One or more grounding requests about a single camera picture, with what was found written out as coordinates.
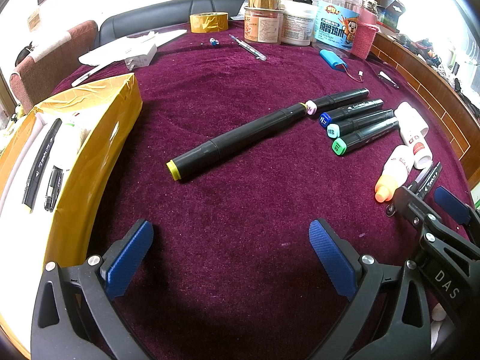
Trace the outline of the white gloved right hand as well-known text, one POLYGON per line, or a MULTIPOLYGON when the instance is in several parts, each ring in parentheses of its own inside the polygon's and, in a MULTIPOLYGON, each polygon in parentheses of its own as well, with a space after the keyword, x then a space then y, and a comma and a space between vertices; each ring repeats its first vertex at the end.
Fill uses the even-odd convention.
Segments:
POLYGON ((439 303, 431 311, 431 319, 430 349, 434 351, 454 332, 455 326, 439 303))

